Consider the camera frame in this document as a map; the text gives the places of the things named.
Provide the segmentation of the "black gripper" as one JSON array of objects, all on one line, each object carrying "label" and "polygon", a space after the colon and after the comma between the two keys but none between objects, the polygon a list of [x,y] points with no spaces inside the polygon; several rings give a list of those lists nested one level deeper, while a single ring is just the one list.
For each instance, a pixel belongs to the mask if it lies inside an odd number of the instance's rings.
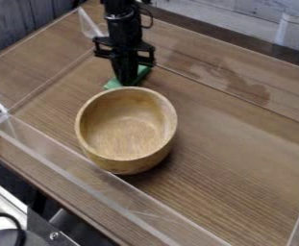
[{"label": "black gripper", "polygon": [[108,25],[108,34],[92,39],[93,54],[110,61],[117,81],[129,86],[137,78],[138,64],[153,66],[154,48],[142,41],[142,30],[149,26],[144,26],[141,23],[141,8],[138,6],[105,6],[104,19]]}]

